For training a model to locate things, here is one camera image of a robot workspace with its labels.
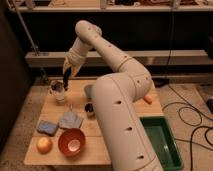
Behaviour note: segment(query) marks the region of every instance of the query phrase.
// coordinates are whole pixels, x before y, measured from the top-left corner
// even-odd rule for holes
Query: gray fabric
[[[59,127],[62,129],[80,128],[83,118],[77,116],[75,112],[65,112],[59,120]]]
[[[52,122],[41,120],[37,127],[37,131],[39,133],[44,133],[50,136],[54,136],[58,129],[58,124],[54,124]]]

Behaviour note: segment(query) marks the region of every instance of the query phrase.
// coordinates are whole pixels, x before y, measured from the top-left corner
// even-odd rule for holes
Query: tray
[[[183,162],[165,117],[140,118],[165,171],[183,169]]]

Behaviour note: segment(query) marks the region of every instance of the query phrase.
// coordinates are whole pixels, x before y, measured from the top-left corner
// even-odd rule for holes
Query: wooden table
[[[65,157],[58,149],[58,138],[62,133],[58,129],[56,135],[51,137],[53,142],[52,150],[45,155],[37,151],[36,143],[40,137],[46,136],[38,133],[36,130],[32,136],[24,163],[26,165],[110,165],[111,161],[95,118],[87,118],[84,112],[85,103],[89,102],[84,94],[84,87],[93,84],[94,80],[71,80],[69,89],[66,94],[67,102],[59,104],[55,98],[48,94],[39,118],[53,123],[57,123],[64,112],[69,111],[69,104],[72,103],[73,111],[84,118],[81,130],[86,136],[86,145],[84,151],[75,157]],[[134,106],[139,117],[163,116],[161,105],[158,99],[155,87],[152,86],[149,95],[153,99],[151,105],[146,104],[143,100],[137,101]]]

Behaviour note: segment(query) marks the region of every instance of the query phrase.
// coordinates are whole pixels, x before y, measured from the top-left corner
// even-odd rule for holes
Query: orange bowl
[[[71,128],[61,134],[58,148],[65,156],[75,156],[85,145],[85,135],[78,128]]]

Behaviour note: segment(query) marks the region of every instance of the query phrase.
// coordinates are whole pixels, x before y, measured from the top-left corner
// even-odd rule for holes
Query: small bowl
[[[92,103],[87,103],[84,107],[84,110],[88,117],[94,116],[94,110],[93,110]]]
[[[71,128],[61,134],[58,148],[65,156],[75,156],[85,145],[85,135],[78,128]]]

